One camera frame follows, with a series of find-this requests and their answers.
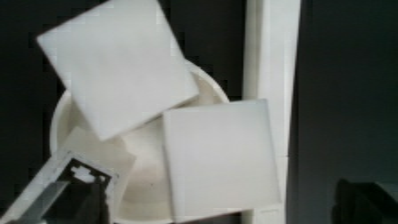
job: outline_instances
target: dark background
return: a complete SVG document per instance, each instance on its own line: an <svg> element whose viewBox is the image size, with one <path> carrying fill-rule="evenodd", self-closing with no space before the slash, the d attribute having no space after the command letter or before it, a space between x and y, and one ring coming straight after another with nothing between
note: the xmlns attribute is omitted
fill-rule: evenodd
<svg viewBox="0 0 398 224"><path fill-rule="evenodd" d="M34 38L100 1L0 0L0 214L50 156L64 87ZM187 58L242 97L243 0L162 1ZM304 0L288 223L331 223L334 187L398 182L398 2ZM236 216L211 223L236 222Z"/></svg>

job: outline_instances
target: curved white plastic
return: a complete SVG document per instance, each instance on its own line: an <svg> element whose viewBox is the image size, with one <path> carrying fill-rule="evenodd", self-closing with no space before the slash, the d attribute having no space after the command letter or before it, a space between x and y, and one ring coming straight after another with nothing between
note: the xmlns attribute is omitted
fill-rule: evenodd
<svg viewBox="0 0 398 224"><path fill-rule="evenodd" d="M199 87L199 97L181 107L229 102L220 86L201 68L190 62L187 62L187 67ZM71 94L66 92L59 101L52 121L52 153L55 153L76 126L91 130L71 100ZM137 160L116 222L121 224L171 223L169 177L162 148L162 117L151 120L139 129L124 133L117 140L124 143L126 150L137 156Z"/></svg>

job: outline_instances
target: white plastic holder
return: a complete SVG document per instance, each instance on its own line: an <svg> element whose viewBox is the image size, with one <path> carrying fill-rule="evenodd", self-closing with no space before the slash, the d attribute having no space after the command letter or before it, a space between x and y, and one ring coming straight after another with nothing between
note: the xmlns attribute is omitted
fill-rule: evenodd
<svg viewBox="0 0 398 224"><path fill-rule="evenodd" d="M187 66L199 87L199 97L181 105L181 107L227 103L226 93L210 75L188 61ZM59 146L64 144L64 139L76 126L91 130L89 123L73 103L71 94L66 92L59 101L52 121L52 153L57 152ZM116 215L116 222L119 224L172 223L162 136L162 117L158 117L117 138L124 143L126 150L137 156L121 209Z"/></svg>

